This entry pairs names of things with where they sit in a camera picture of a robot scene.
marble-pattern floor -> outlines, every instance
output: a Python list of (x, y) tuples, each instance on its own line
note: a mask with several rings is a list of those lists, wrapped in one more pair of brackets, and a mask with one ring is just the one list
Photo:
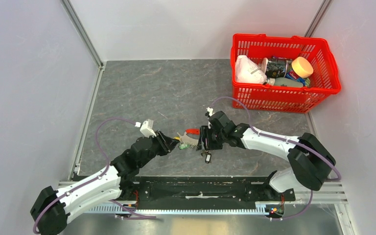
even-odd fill
[[(109, 61), (101, 78), (89, 129), (84, 142), (79, 175), (101, 169), (104, 158), (95, 142), (98, 125), (110, 117), (143, 122), (153, 119), (154, 129), (174, 137), (189, 128), (206, 125), (205, 108), (220, 96), (231, 96), (229, 60)], [(230, 100), (214, 106), (235, 122), (247, 122), (244, 110), (234, 109)], [(309, 132), (303, 114), (251, 111), (253, 125), (261, 130), (300, 136)], [(100, 143), (112, 160), (142, 134), (121, 121), (107, 123), (100, 132)], [(157, 156), (141, 169), (140, 176), (158, 175), (252, 175), (267, 176), (288, 163), (257, 150), (224, 146), (214, 151), (212, 163), (205, 164), (199, 151), (179, 150)]]

white wall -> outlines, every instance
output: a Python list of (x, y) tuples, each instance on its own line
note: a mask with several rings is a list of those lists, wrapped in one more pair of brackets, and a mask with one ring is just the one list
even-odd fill
[(342, 172), (360, 234), (376, 234), (376, 2), (334, 1), (314, 36), (328, 40), (342, 84), (313, 110), (315, 127)]
[(104, 61), (228, 59), (235, 33), (303, 36), (322, 0), (71, 0)]
[(97, 68), (57, 0), (0, 0), (0, 235), (66, 179)]

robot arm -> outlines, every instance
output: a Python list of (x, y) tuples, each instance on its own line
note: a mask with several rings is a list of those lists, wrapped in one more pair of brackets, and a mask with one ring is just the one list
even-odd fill
[(273, 190), (273, 193), (282, 193), (301, 186), (318, 191), (331, 172), (325, 162), (291, 142), (299, 142), (314, 149), (335, 165), (335, 159), (310, 133), (304, 133), (301, 137), (282, 136), (254, 127), (256, 133), (248, 124), (235, 125), (222, 111), (213, 113), (213, 110), (208, 108), (206, 116), (209, 117), (209, 125), (201, 126), (197, 146), (197, 149), (207, 156), (206, 162), (210, 161), (210, 150), (221, 149), (223, 143), (228, 143), (232, 147), (267, 152), (291, 164), (291, 167), (275, 171), (269, 176), (267, 187)]
[(142, 126), (141, 132), (148, 137), (138, 138), (129, 149), (111, 161), (103, 176), (100, 173), (105, 168), (71, 186), (58, 190), (49, 186), (41, 191), (30, 211), (34, 220), (47, 205), (66, 194), (40, 219), (38, 229), (42, 235), (59, 234), (67, 224), (100, 203), (119, 197), (127, 198), (133, 192), (131, 178), (139, 173), (139, 169), (155, 156), (170, 153), (179, 142), (161, 131), (149, 133), (144, 130)]

red object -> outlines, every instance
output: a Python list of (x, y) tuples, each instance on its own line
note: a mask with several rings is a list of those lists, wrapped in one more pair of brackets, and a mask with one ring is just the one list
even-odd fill
[(187, 134), (199, 135), (200, 134), (200, 129), (187, 129), (185, 132)]
[[(265, 57), (294, 59), (302, 56), (313, 67), (313, 74), (309, 77), (310, 86), (294, 88), (236, 82), (235, 61), (239, 55), (247, 55), (257, 64)], [(329, 95), (341, 91), (335, 59), (328, 43), (321, 38), (235, 34), (231, 48), (231, 67), (233, 68), (233, 98), (240, 100), (248, 109), (307, 113)], [(242, 108), (235, 101), (233, 107)]]

bottle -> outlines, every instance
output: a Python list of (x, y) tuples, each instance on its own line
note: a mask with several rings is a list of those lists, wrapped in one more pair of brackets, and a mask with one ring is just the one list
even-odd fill
[(267, 83), (272, 86), (280, 86), (280, 87), (303, 87), (304, 86), (301, 82), (294, 81), (292, 79), (285, 78), (285, 77), (270, 78), (267, 81)]

